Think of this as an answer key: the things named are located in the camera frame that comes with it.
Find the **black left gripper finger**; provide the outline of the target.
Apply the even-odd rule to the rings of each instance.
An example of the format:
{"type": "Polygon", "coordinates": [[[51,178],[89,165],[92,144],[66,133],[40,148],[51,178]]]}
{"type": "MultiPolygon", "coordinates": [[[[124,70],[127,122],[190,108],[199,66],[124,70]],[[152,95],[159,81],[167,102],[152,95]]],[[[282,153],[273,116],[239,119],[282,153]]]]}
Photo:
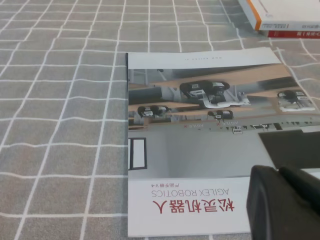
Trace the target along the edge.
{"type": "Polygon", "coordinates": [[[246,210],[253,240],[318,240],[320,180],[301,169],[251,169],[246,210]]]}

